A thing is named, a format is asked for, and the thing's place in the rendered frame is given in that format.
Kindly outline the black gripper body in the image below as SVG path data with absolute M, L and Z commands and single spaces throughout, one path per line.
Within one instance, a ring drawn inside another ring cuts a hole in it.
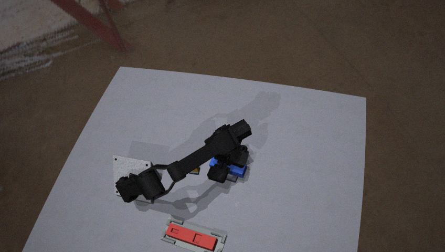
M 230 155 L 230 154 L 229 154 Z M 229 157 L 229 155 L 222 155 L 219 157 L 214 157 L 215 160 L 217 161 L 217 164 L 219 164 L 217 167 L 211 166 L 208 173 L 207 173 L 207 177 L 209 180 L 215 181 L 215 182 L 219 182 L 219 183 L 224 183 L 228 172 L 228 166 L 226 165 L 227 162 L 227 158 Z

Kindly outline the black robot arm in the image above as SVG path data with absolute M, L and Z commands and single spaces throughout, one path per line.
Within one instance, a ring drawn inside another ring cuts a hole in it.
M 205 146 L 189 156 L 170 165 L 155 164 L 138 175 L 130 173 L 129 177 L 123 176 L 116 182 L 116 189 L 124 202 L 130 203 L 142 194 L 147 200 L 156 200 L 171 191 L 174 184 L 185 178 L 188 173 L 213 157 L 230 154 L 226 165 L 243 168 L 247 163 L 249 152 L 247 146 L 240 145 L 239 141 L 250 135 L 252 135 L 251 127 L 244 119 L 232 126 L 223 125 L 204 141 Z M 153 169 L 167 169 L 173 180 L 168 190 L 165 190 Z

